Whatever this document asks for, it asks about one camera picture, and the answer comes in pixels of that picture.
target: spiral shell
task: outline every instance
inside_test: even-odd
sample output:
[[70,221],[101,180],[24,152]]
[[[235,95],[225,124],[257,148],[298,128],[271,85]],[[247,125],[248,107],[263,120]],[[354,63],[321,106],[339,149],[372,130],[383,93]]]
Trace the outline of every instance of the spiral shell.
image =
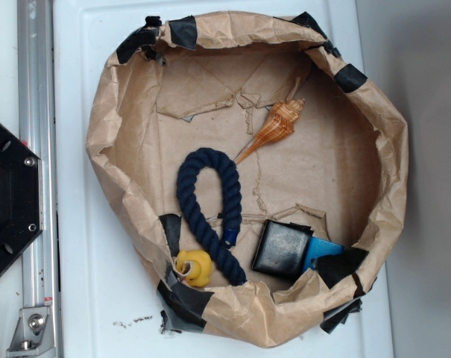
[[304,99],[275,103],[265,124],[235,158],[235,163],[239,164],[262,145],[278,142],[292,134],[294,132],[293,122],[300,118],[300,112],[304,105]]

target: navy blue rope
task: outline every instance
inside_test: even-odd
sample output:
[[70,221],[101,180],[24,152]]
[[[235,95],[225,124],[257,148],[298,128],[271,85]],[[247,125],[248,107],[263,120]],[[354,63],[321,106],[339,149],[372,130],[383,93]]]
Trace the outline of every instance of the navy blue rope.
[[[220,175],[223,198],[222,240],[206,222],[195,196],[198,173],[206,166],[214,168]],[[227,249],[235,245],[236,236],[242,223],[239,173],[235,163],[221,151],[200,148],[189,154],[179,168],[177,176],[177,198],[185,220],[197,241],[209,253],[217,267],[234,286],[242,285],[247,278],[239,261]]]

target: white wall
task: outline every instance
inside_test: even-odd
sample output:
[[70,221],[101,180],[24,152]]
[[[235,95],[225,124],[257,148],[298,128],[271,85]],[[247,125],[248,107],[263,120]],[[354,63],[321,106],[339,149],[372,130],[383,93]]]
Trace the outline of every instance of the white wall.
[[387,263],[395,355],[451,357],[451,1],[356,3],[365,72],[410,129],[406,227]]
[[[0,0],[0,122],[18,135],[16,1]],[[22,260],[0,278],[0,358],[5,357],[22,307]]]

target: metal rail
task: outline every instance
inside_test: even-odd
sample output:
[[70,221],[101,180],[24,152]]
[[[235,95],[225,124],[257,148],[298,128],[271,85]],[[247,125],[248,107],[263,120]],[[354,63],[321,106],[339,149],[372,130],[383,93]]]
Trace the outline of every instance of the metal rail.
[[51,0],[18,0],[19,136],[42,160],[43,232],[22,256],[23,306],[48,307],[54,348],[41,357],[62,357],[57,246]]

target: black box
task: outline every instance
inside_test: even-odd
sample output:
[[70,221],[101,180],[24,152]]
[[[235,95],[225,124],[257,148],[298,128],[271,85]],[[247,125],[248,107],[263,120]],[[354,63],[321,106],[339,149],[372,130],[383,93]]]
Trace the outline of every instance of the black box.
[[312,234],[309,226],[267,220],[252,269],[263,274],[296,280],[301,276],[306,246]]

